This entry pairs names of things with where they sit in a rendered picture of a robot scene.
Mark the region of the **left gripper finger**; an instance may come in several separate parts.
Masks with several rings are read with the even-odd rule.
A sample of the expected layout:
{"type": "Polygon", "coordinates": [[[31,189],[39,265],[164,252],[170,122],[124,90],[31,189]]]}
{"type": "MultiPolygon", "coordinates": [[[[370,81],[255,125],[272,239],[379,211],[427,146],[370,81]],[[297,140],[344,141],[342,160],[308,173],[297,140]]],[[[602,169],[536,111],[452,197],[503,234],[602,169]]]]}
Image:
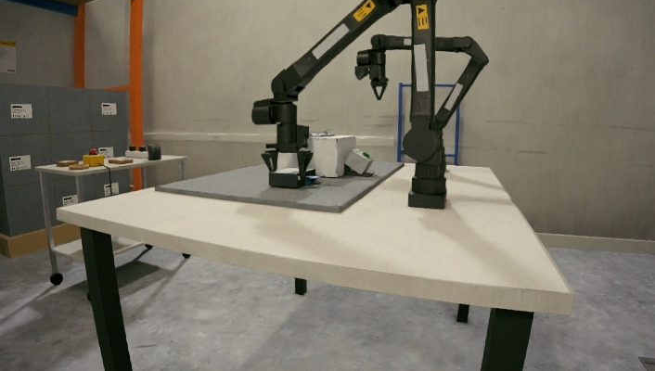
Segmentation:
{"type": "Polygon", "coordinates": [[[299,172],[300,172],[301,180],[304,179],[307,167],[308,167],[313,155],[314,155],[314,152],[311,152],[311,153],[297,153],[297,159],[298,159],[298,165],[299,165],[299,172]],[[306,158],[305,158],[305,156],[306,156],[306,158]],[[304,164],[303,164],[303,159],[305,159],[304,164]]]}
{"type": "Polygon", "coordinates": [[[278,152],[274,152],[274,153],[261,153],[261,156],[262,156],[262,158],[263,158],[263,160],[264,160],[264,162],[265,162],[265,164],[266,164],[266,166],[267,166],[269,172],[270,172],[270,173],[271,173],[271,172],[275,172],[275,171],[276,171],[276,167],[277,167],[278,152]],[[271,158],[271,157],[273,157],[273,158],[271,158]],[[272,164],[273,164],[273,165],[271,165],[271,161],[270,161],[270,159],[272,159],[272,164]]]}

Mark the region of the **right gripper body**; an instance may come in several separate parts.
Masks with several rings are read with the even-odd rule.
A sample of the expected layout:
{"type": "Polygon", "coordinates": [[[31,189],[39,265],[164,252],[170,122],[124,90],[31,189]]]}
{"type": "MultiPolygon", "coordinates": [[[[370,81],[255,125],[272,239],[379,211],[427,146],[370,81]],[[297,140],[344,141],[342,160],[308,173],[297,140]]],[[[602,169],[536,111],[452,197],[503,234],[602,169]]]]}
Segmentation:
{"type": "Polygon", "coordinates": [[[370,83],[387,83],[389,78],[386,76],[386,66],[381,64],[381,67],[378,65],[378,76],[369,76],[370,83]],[[375,78],[378,77],[378,78],[375,78]],[[387,79],[386,79],[387,78],[387,79]],[[374,80],[373,80],[374,79],[374,80]],[[373,80],[373,81],[372,81],[373,80]]]}

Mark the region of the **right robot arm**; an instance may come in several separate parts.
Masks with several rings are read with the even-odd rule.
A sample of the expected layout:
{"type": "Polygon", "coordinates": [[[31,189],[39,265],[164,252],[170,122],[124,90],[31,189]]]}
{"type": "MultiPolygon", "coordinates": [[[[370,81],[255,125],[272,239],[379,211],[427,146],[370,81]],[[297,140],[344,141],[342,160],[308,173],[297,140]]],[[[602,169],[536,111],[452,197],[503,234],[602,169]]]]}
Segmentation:
{"type": "MultiPolygon", "coordinates": [[[[443,146],[443,128],[447,125],[457,107],[465,97],[476,78],[489,63],[489,59],[480,46],[470,36],[464,37],[436,37],[435,51],[445,51],[459,53],[463,52],[470,55],[467,67],[464,69],[453,89],[435,114],[435,123],[432,129],[437,133],[440,140],[438,149],[442,150],[442,162],[446,167],[445,147],[443,146]],[[455,38],[455,47],[454,47],[455,38]],[[471,40],[470,40],[471,39],[471,40]],[[459,48],[461,47],[461,48],[459,48]],[[468,52],[466,52],[468,51],[468,52]],[[471,53],[471,54],[470,54],[471,53]],[[486,62],[485,62],[486,61],[486,62]],[[439,129],[440,127],[440,129],[439,129]],[[443,128],[441,128],[443,127],[443,128]],[[442,139],[442,142],[441,142],[442,139]],[[445,162],[444,162],[445,157],[445,162]]],[[[378,65],[386,65],[386,50],[411,50],[411,36],[396,36],[375,34],[371,37],[372,49],[357,52],[354,74],[358,80],[362,80],[368,74],[369,76],[378,76],[378,65]],[[374,37],[375,36],[375,37],[374,37]],[[385,47],[385,48],[382,48],[385,47]],[[373,54],[371,54],[373,53],[373,54]],[[377,53],[377,54],[375,54],[377,53]]]]}

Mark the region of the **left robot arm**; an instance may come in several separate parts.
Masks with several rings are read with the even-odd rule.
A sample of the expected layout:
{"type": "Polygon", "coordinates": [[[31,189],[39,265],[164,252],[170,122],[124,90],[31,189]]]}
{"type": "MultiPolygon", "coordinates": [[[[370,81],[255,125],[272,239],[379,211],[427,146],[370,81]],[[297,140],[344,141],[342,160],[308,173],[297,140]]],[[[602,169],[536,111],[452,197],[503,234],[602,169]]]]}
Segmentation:
{"type": "Polygon", "coordinates": [[[316,74],[380,18],[392,13],[399,5],[410,4],[411,130],[405,134],[404,149],[401,152],[417,163],[408,200],[445,203],[445,164],[441,163],[442,151],[438,152],[439,136],[432,129],[432,124],[435,123],[436,2],[437,0],[363,0],[302,57],[273,79],[271,90],[274,98],[254,101],[251,111],[253,123],[282,123],[282,126],[285,126],[285,123],[297,122],[297,105],[293,104],[293,101],[299,101],[299,93],[316,74]]]}

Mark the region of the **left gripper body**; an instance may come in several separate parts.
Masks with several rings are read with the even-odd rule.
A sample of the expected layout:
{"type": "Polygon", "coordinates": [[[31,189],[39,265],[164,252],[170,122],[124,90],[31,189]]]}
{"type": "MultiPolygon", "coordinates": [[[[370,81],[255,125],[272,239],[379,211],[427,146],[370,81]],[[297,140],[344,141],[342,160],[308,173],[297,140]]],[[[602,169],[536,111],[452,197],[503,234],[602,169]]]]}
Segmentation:
{"type": "Polygon", "coordinates": [[[297,122],[285,123],[284,127],[282,127],[282,123],[277,123],[276,145],[266,144],[266,148],[274,148],[275,150],[265,150],[264,153],[311,153],[311,150],[300,151],[300,148],[302,147],[308,148],[308,143],[292,145],[294,143],[297,143],[297,122]]]}

